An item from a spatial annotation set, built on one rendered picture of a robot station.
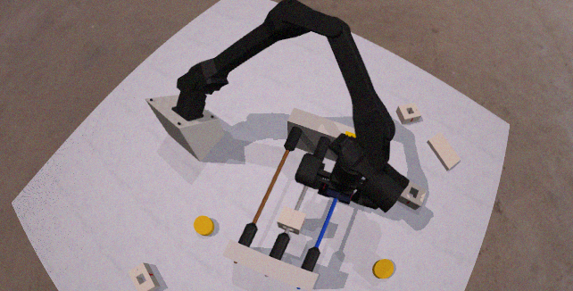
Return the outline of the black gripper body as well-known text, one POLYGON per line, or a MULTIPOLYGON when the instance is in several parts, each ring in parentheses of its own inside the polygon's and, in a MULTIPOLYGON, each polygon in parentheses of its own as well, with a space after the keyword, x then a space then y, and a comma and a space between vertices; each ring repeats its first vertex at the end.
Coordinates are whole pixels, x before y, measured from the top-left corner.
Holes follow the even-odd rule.
MULTIPOLYGON (((342 182, 335 174, 335 167, 332 173, 322 170, 320 168, 321 161, 322 158, 318 157, 317 155, 309 153, 305 154, 299 165, 299 168, 296 171, 295 181, 309 187, 311 187, 312 184, 316 184, 316 181, 319 181, 327 184, 329 189, 348 196, 351 196, 355 189, 360 191, 364 187, 361 184, 364 181, 363 179, 353 184, 342 182)), ((371 202, 367 196, 365 196, 363 193, 361 194, 361 198, 364 199, 362 202, 364 206, 374 210, 378 209, 378 206, 371 202)))

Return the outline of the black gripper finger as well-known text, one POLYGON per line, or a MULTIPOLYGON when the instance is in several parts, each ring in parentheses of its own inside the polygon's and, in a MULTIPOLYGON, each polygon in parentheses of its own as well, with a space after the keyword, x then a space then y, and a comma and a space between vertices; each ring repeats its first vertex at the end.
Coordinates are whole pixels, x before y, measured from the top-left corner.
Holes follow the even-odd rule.
MULTIPOLYGON (((320 164, 320 168, 321 168, 322 170, 324 170, 324 167, 325 167, 325 163, 322 162, 322 163, 320 164)), ((322 184, 322 182, 316 181, 316 184, 312 184, 311 188, 320 190, 321 184, 322 184)))
POLYGON ((355 202, 356 204, 359 204, 359 205, 364 206, 364 205, 362 204, 362 202, 364 201, 364 199, 361 198, 361 196, 362 196, 361 193, 362 193, 361 190, 360 190, 360 191, 357 190, 357 191, 352 195, 351 201, 355 202))

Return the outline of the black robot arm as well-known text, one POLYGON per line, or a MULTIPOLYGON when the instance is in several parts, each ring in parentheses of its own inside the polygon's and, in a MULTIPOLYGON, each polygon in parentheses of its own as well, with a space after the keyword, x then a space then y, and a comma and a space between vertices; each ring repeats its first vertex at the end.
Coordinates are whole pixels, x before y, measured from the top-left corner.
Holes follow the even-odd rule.
POLYGON ((282 0, 259 27, 178 78, 179 99, 171 109, 186 121, 203 118, 207 95, 229 84, 228 74, 238 65, 279 40, 311 31, 328 38, 352 100, 356 138, 341 133, 328 146, 338 155, 335 174, 349 184, 364 177, 362 193, 386 213, 410 181, 388 164, 395 124, 371 84, 350 26, 337 17, 282 0))

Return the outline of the yellow short cylinder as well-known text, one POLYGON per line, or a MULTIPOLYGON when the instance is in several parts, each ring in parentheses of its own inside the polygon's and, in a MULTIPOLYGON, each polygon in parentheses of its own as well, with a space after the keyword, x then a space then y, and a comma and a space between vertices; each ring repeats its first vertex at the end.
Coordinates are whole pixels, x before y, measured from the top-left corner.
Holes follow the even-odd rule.
POLYGON ((207 216, 199 216, 194 222, 195 231, 203 236, 209 236, 213 233, 215 226, 212 220, 207 216))
POLYGON ((372 267, 372 273, 378 279, 385 279, 392 275, 394 272, 394 265, 388 259, 382 259, 380 261, 375 262, 374 266, 372 267))

